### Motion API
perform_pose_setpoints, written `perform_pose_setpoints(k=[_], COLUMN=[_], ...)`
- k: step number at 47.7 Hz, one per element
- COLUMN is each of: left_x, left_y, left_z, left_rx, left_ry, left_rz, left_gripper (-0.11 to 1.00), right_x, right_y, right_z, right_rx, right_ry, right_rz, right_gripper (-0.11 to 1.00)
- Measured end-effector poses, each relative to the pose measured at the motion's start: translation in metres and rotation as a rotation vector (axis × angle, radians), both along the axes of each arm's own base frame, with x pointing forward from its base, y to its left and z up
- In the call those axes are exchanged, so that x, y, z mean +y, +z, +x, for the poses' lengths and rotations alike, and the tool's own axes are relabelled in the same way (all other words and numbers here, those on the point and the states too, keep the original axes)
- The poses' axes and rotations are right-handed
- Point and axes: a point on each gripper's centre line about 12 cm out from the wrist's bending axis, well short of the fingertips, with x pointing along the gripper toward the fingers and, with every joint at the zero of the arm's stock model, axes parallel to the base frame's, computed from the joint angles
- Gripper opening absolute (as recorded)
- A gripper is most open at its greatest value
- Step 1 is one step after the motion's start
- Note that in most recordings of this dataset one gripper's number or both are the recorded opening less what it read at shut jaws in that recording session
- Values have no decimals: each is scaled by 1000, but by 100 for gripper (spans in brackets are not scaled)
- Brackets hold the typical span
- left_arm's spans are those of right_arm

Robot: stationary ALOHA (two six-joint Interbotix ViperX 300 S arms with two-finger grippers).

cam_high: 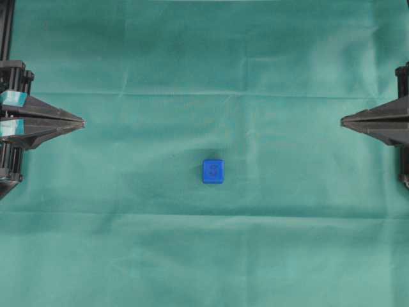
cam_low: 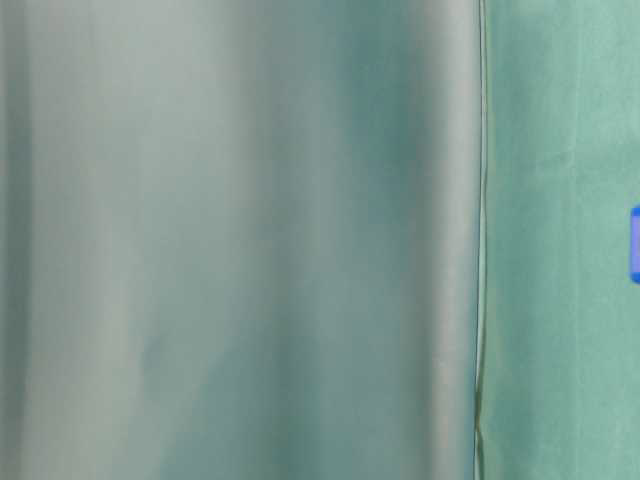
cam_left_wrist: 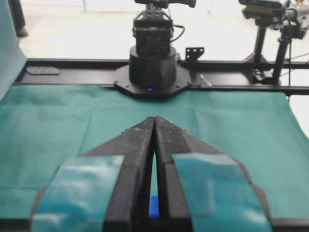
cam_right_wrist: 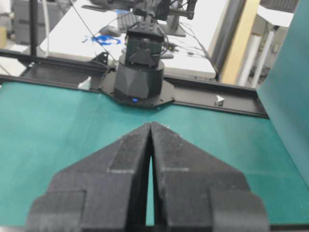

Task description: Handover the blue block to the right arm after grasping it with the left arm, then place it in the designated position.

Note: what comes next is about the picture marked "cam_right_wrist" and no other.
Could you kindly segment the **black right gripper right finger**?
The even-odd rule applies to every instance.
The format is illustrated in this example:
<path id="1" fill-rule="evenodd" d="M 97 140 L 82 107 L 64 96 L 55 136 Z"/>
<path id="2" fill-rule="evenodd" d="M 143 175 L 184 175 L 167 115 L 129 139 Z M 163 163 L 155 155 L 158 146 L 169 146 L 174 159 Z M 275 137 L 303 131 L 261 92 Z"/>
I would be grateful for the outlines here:
<path id="1" fill-rule="evenodd" d="M 154 221 L 169 232 L 267 232 L 245 175 L 153 122 Z"/>

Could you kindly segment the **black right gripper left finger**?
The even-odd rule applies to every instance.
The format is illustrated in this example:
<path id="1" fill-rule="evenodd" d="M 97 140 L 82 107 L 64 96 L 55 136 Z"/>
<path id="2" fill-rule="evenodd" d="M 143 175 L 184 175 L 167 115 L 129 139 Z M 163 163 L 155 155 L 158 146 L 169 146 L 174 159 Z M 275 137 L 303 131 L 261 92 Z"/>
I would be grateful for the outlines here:
<path id="1" fill-rule="evenodd" d="M 146 222 L 151 125 L 57 172 L 30 208 L 28 232 L 124 232 Z"/>

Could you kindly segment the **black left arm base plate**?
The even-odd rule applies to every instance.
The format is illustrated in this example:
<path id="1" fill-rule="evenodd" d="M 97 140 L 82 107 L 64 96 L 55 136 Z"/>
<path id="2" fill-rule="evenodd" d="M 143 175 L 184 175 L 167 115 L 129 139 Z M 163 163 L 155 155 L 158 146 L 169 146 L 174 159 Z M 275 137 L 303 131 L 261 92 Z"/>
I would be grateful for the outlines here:
<path id="1" fill-rule="evenodd" d="M 101 80 L 98 89 L 101 93 L 106 94 L 119 104 L 136 108 L 152 109 L 175 101 L 174 85 L 165 80 L 163 81 L 160 95 L 142 100 L 136 97 L 124 98 L 117 96 L 114 90 L 115 79 L 116 72 L 107 74 L 105 78 Z"/>

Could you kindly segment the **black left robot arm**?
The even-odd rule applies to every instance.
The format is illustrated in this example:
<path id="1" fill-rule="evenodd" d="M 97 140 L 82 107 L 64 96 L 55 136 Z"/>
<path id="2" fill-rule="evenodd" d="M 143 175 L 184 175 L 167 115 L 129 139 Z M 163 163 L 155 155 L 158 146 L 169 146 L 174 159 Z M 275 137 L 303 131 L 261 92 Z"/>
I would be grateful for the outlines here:
<path id="1" fill-rule="evenodd" d="M 125 0 L 133 14 L 141 17 L 126 30 L 126 51 L 119 58 L 113 96 L 120 101 L 148 101 L 160 96 L 166 53 L 166 33 L 157 20 L 166 20 L 169 4 L 159 0 Z"/>

